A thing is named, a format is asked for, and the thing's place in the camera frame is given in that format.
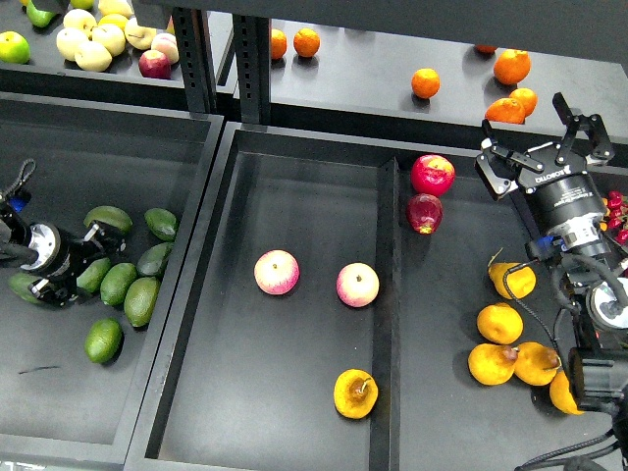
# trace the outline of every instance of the apple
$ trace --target apple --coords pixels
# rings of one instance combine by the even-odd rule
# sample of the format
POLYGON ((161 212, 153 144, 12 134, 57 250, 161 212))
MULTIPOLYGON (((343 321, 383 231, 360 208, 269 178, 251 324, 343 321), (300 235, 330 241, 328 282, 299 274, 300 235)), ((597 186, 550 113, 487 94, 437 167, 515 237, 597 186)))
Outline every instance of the apple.
POLYGON ((451 188, 454 180, 453 165, 442 155, 422 155, 410 171, 410 181, 417 193, 441 196, 451 188))
POLYGON ((37 10, 32 3, 32 0, 28 1, 26 5, 26 16, 30 20, 33 26, 47 27, 53 18, 57 16, 54 12, 45 12, 43 10, 37 10))
POLYGON ((168 25, 166 26, 166 32, 169 32, 170 34, 175 33, 175 22, 173 20, 173 17, 170 17, 170 19, 168 20, 168 25))
POLYGON ((98 0, 98 11, 103 17, 107 15, 133 16, 133 8, 127 0, 98 0))
POLYGON ((169 79, 172 69, 168 56, 163 52, 144 51, 139 58, 139 72, 148 79, 169 79))
POLYGON ((28 41, 15 31, 0 33, 0 61, 25 64, 30 59, 28 41))
POLYGON ((415 194, 405 207, 405 217, 414 231, 428 235, 439 228, 443 219, 443 205, 432 194, 415 194))
POLYGON ((351 263, 340 270, 336 291, 340 300, 351 307, 363 307, 377 297, 380 279, 365 263, 351 263))
POLYGON ((179 61, 179 49, 177 48, 177 39, 173 34, 168 32, 160 32, 155 36, 153 42, 150 43, 150 48, 155 51, 160 51, 168 56, 170 65, 179 61))
POLYGON ((96 25, 97 22, 94 16, 79 8, 70 10, 66 13, 66 16, 63 17, 63 27, 75 27, 76 29, 80 29, 87 34, 88 39, 91 39, 91 31, 96 25))
POLYGON ((75 61, 84 71, 103 72, 111 64, 113 57, 99 42, 87 41, 78 45, 75 61))
POLYGON ((271 250, 259 257, 253 270, 255 282, 268 294, 286 294, 298 281, 296 260, 284 250, 271 250))
POLYGON ((140 26, 137 24, 137 18, 133 17, 125 26, 125 36, 127 41, 135 49, 145 51, 150 49, 150 44, 157 35, 157 29, 154 27, 140 26))
POLYGON ((107 48, 112 57, 119 56, 127 47, 125 33, 116 25, 100 25, 91 31, 91 40, 107 48))
POLYGON ((74 62, 79 45, 88 41, 87 34, 75 27, 64 27, 57 33, 57 49, 67 61, 74 62))
POLYGON ((70 4, 74 8, 81 8, 82 10, 91 10, 94 6, 94 0, 70 0, 70 4))

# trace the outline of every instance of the tray divider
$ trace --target tray divider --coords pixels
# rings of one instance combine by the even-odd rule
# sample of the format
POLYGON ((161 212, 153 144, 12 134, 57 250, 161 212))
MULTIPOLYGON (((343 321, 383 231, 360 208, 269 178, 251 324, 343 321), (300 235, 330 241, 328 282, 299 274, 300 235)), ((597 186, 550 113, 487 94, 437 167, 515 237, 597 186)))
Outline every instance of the tray divider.
POLYGON ((371 414, 370 470, 399 469, 399 244, 398 173, 396 159, 378 169, 378 222, 375 271, 380 294, 374 316, 373 371, 380 385, 371 414))

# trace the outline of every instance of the pink apple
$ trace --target pink apple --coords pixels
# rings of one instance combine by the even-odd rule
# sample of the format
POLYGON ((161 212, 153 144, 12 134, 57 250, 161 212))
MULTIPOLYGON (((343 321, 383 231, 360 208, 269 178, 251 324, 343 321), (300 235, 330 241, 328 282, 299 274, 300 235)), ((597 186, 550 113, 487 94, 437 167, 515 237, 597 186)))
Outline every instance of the pink apple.
POLYGON ((177 39, 172 34, 160 32, 155 36, 153 42, 150 43, 150 48, 166 54, 171 66, 179 61, 177 39))
POLYGON ((377 297, 380 279, 365 263, 351 263, 340 270, 336 291, 340 300, 351 307, 362 307, 377 297))
POLYGON ((284 250, 271 250, 262 255, 253 270, 255 282, 269 294, 286 294, 298 281, 298 264, 284 250))
POLYGON ((168 56, 152 49, 145 51, 139 58, 139 72, 150 79, 169 79, 171 68, 168 56))

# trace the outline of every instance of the orange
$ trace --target orange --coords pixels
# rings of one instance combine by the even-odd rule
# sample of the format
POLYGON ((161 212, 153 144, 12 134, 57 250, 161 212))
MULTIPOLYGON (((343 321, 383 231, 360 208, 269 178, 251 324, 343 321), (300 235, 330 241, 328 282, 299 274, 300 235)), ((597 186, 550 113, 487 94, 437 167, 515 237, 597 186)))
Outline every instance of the orange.
POLYGON ((484 117, 489 121, 523 125, 526 119, 526 109, 519 100, 500 98, 487 109, 484 117))
POLYGON ((476 320, 478 331, 486 339, 508 345, 519 339, 523 320, 519 313, 505 302, 485 307, 476 320))
POLYGON ((441 88, 441 78, 434 69, 419 69, 412 76, 412 91, 419 98, 430 98, 441 88))
POLYGON ((487 46, 486 44, 476 44, 475 50, 482 54, 494 54, 497 51, 496 46, 487 46))
POLYGON ((523 80, 532 69, 532 61, 528 51, 506 49, 501 53, 495 65, 493 74, 504 85, 514 85, 523 80))
POLYGON ((296 53, 305 58, 313 57, 321 47, 321 37, 314 29, 305 27, 294 35, 292 42, 296 53))
POLYGON ((517 88, 512 90, 510 98, 514 98, 523 105, 523 109, 526 110, 526 118, 532 114, 539 102, 539 97, 530 88, 517 88))
POLYGON ((556 373, 556 376, 551 380, 549 384, 549 399, 551 399, 554 407, 565 414, 584 414, 584 411, 579 410, 576 401, 573 400, 573 395, 571 395, 569 390, 569 380, 564 371, 556 373))
POLYGON ((283 31, 274 29, 271 32, 271 59, 277 61, 284 57, 288 50, 288 39, 283 31))

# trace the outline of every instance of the red apple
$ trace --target red apple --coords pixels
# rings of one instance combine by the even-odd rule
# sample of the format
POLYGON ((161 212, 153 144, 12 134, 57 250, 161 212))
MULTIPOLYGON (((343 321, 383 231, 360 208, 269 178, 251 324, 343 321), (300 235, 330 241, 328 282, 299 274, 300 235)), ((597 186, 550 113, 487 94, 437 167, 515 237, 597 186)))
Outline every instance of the red apple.
POLYGON ((377 297, 380 279, 365 263, 351 263, 340 270, 336 291, 340 300, 351 307, 362 307, 377 297))
POLYGON ((168 56, 153 49, 145 51, 139 58, 139 72, 150 79, 169 79, 171 68, 168 56))
POLYGON ((417 193, 441 196, 454 180, 453 165, 442 155, 423 155, 414 162, 410 171, 410 181, 417 193))
POLYGON ((269 294, 286 294, 298 281, 298 264, 284 250, 271 250, 262 255, 253 270, 255 282, 269 294))
POLYGON ((443 218, 443 205, 431 194, 415 194, 405 207, 405 216, 414 231, 419 234, 431 234, 439 228, 443 218))

